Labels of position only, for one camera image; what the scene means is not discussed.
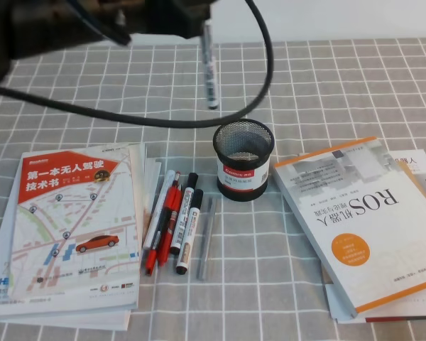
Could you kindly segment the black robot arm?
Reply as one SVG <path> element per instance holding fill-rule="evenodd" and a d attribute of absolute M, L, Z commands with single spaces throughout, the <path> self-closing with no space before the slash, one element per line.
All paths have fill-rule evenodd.
<path fill-rule="evenodd" d="M 211 1 L 0 1 L 0 82 L 14 60 L 135 33 L 202 35 Z"/>

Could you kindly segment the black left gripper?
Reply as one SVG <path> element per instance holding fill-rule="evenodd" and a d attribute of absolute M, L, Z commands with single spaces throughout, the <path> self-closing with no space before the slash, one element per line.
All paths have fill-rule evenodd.
<path fill-rule="evenodd" d="M 126 1 L 124 28 L 127 33 L 191 39 L 202 35 L 212 4 L 209 0 Z"/>

